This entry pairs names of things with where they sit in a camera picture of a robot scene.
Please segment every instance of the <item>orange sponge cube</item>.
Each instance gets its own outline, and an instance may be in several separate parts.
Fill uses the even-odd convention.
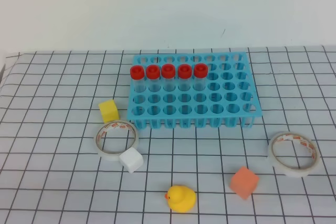
[[[242,199],[247,199],[257,188],[259,177],[242,166],[239,171],[232,177],[230,188]]]

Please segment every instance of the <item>white cube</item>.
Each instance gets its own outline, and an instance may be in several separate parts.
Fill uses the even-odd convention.
[[[133,147],[120,154],[119,160],[129,173],[133,173],[143,165],[142,155]]]

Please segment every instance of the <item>table surface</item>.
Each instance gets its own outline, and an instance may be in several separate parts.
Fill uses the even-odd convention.
[[[98,103],[114,99],[126,119],[134,54],[246,51],[263,118],[250,129],[177,126],[139,132],[144,165],[133,174],[101,159],[92,137]],[[336,223],[336,47],[26,53],[6,59],[0,89],[0,223]],[[290,178],[267,161],[268,141],[296,131],[316,140],[322,162]],[[123,150],[117,131],[106,149]],[[278,146],[293,167],[301,146]],[[260,180],[246,201],[229,188],[247,166]],[[197,192],[187,214],[171,212],[171,185]]]

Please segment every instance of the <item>test tube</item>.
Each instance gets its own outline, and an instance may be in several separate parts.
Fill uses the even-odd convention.
[[[194,67],[195,84],[194,90],[202,91],[205,89],[205,78],[208,74],[208,66],[203,63],[198,63]]]
[[[161,75],[163,78],[163,89],[171,92],[175,89],[175,67],[173,64],[162,66]]]
[[[135,65],[131,67],[130,72],[135,92],[141,93],[145,91],[145,72],[143,67],[140,65]]]
[[[149,90],[158,92],[160,90],[160,68],[158,65],[149,65],[146,68],[146,76],[149,79]]]
[[[190,79],[192,75],[191,66],[188,64],[182,64],[178,67],[179,85],[178,88],[181,91],[188,91],[190,89]]]

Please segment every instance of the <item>white background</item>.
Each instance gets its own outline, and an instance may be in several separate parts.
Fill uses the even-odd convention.
[[[335,44],[333,3],[0,0],[0,49],[18,52]]]

